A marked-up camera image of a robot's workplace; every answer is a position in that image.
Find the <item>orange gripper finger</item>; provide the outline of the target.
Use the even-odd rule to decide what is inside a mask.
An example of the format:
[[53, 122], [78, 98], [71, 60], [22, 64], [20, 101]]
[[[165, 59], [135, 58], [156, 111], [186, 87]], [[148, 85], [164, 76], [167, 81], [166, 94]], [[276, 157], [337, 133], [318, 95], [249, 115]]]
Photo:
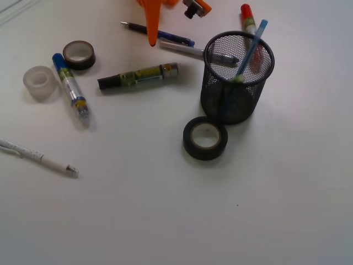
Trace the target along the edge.
[[159, 16], [163, 0], [137, 0], [146, 16], [146, 28], [149, 44], [154, 47], [158, 39]]

